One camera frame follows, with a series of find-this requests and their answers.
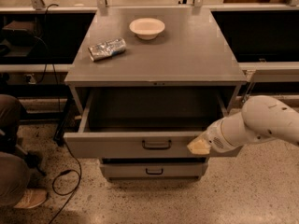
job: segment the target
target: concrete floor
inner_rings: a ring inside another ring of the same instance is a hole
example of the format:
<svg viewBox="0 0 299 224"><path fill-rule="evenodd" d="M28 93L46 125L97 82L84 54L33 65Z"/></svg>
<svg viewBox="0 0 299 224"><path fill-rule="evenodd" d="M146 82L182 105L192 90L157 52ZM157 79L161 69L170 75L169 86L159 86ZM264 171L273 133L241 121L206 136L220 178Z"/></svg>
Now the concrete floor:
<svg viewBox="0 0 299 224"><path fill-rule="evenodd" d="M0 223L50 223L69 195L59 196L52 181L78 164L52 137L56 123L23 124L19 138L26 150L43 155L42 169L33 170L32 187L43 187L49 199L31 210L0 208ZM80 159L78 191L52 223L132 224L297 224L299 223L299 148L284 141L246 146L237 157L212 157L200 180L126 180L107 182L99 160ZM78 177L70 173L57 182L68 192Z"/></svg>

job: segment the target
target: foil-wrapped cylinder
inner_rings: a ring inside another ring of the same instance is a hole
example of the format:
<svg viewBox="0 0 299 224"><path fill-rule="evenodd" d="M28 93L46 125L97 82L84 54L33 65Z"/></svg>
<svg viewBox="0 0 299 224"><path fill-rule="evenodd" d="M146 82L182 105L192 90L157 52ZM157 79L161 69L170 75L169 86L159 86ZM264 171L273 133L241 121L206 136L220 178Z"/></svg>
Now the foil-wrapped cylinder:
<svg viewBox="0 0 299 224"><path fill-rule="evenodd" d="M121 37L88 47L88 50L91 54L91 59L94 62L123 53L125 49L126 44L124 39Z"/></svg>

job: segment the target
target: person's foot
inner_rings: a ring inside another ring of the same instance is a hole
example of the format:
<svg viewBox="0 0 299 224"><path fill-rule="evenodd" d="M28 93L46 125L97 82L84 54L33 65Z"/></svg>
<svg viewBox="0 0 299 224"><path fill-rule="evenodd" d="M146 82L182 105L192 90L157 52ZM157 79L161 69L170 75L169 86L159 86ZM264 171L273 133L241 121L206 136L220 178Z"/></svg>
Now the person's foot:
<svg viewBox="0 0 299 224"><path fill-rule="evenodd" d="M30 209L37 207L47 200L47 195L48 193L44 189L27 189L14 208Z"/></svg>

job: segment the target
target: gray pants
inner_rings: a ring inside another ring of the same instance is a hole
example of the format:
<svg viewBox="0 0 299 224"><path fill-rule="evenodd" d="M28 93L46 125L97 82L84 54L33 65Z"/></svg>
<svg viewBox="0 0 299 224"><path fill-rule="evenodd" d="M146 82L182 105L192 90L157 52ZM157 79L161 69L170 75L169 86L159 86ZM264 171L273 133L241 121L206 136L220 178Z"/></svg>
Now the gray pants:
<svg viewBox="0 0 299 224"><path fill-rule="evenodd" d="M20 102L11 96L0 94L0 129L14 142L20 120ZM0 138L5 150L6 138ZM15 205L23 196L30 180L30 171L21 158L0 152L0 206Z"/></svg>

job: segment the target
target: drawer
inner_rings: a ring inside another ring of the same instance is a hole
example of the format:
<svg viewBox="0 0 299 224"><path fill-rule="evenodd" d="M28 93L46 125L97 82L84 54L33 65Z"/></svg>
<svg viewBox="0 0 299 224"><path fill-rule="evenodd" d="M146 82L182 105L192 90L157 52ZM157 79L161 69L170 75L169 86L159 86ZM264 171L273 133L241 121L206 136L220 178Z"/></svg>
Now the drawer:
<svg viewBox="0 0 299 224"><path fill-rule="evenodd" d="M223 110L211 89L93 88L64 140L77 158L194 157L187 145Z"/></svg>
<svg viewBox="0 0 299 224"><path fill-rule="evenodd" d="M201 177L207 163L101 164L102 174L114 178Z"/></svg>

